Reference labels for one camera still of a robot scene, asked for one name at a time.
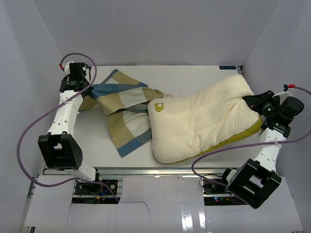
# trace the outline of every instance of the small sticker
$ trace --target small sticker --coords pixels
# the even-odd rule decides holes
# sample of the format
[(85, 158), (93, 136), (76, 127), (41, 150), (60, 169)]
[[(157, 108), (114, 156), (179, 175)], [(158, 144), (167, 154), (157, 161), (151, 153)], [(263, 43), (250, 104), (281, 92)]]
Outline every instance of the small sticker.
[(161, 112), (164, 109), (164, 103), (155, 103), (154, 106), (157, 112)]

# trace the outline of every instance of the red cable tip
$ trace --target red cable tip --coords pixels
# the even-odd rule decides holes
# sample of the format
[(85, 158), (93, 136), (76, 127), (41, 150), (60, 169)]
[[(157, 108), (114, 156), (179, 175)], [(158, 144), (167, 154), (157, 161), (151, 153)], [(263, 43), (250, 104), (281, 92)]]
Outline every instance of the red cable tip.
[(63, 64), (59, 64), (59, 67), (64, 71)]

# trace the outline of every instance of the folded cloth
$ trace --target folded cloth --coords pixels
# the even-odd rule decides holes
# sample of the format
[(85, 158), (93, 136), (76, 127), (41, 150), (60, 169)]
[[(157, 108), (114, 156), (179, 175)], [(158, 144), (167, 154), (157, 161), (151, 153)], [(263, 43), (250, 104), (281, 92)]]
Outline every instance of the folded cloth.
[(227, 77), (184, 98), (148, 105), (155, 157), (173, 163), (258, 132), (262, 123), (243, 96), (253, 95), (241, 75)]
[(93, 85), (80, 110), (89, 110), (99, 103), (104, 110), (111, 140), (121, 157), (151, 139), (148, 102), (164, 96), (115, 69), (101, 84)]

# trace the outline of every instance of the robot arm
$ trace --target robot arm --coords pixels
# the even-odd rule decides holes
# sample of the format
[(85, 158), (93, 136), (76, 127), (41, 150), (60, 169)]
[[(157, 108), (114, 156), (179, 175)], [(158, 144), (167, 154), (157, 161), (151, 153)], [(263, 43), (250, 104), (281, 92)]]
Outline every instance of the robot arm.
[(243, 99), (248, 107), (265, 116), (260, 142), (275, 144), (263, 146), (258, 156), (249, 159), (240, 169), (227, 168), (222, 182), (227, 184), (228, 191), (257, 209), (281, 183), (282, 179), (276, 174), (276, 159), (281, 148), (277, 141), (287, 139), (291, 131), (288, 125), (303, 110), (304, 104), (287, 97), (280, 105), (279, 96), (272, 91)]
[(46, 135), (39, 136), (38, 144), (48, 168), (65, 171), (70, 175), (90, 181), (96, 179), (96, 169), (83, 160), (82, 150), (73, 138), (73, 128), (83, 98), (92, 88), (71, 101), (71, 96), (85, 88), (86, 65), (69, 62), (65, 65), (65, 78), (60, 87), (59, 103), (66, 104), (57, 109), (53, 123)]

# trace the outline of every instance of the cream quilted fabric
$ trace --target cream quilted fabric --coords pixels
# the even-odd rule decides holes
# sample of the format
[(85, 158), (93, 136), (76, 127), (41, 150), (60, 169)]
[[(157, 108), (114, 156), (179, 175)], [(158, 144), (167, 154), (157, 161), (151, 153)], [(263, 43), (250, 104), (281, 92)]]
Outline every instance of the cream quilted fabric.
[(247, 95), (253, 92), (237, 74), (184, 98), (152, 100), (148, 111), (156, 159), (190, 158), (250, 128), (259, 115), (242, 99)]

